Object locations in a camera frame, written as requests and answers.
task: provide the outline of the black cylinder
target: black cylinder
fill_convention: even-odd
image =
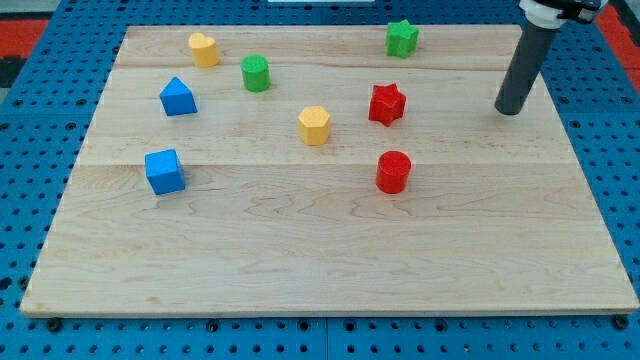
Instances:
[[[498,111],[516,115],[522,110],[556,33],[557,29],[541,28],[527,21],[496,98]]]

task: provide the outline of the yellow block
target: yellow block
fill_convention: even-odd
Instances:
[[[216,40],[202,33],[193,33],[189,37],[189,47],[196,67],[209,67],[220,62]]]
[[[331,115],[322,106],[309,106],[298,115],[298,132],[307,145],[323,145],[331,132]]]

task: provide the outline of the red star-shaped block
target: red star-shaped block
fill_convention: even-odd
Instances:
[[[393,120],[404,114],[407,97],[398,91],[396,84],[387,86],[373,85],[373,96],[369,106],[369,120],[380,121],[384,126],[391,126]]]

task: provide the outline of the blue house-shaped block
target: blue house-shaped block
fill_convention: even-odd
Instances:
[[[160,93],[160,101],[167,116],[198,112],[193,93],[180,79],[174,77]]]
[[[174,149],[145,155],[144,167],[156,195],[185,189],[184,173]]]

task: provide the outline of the red cylinder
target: red cylinder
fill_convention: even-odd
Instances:
[[[387,151],[378,160],[376,185],[387,194],[402,192],[407,186],[411,160],[400,151]]]

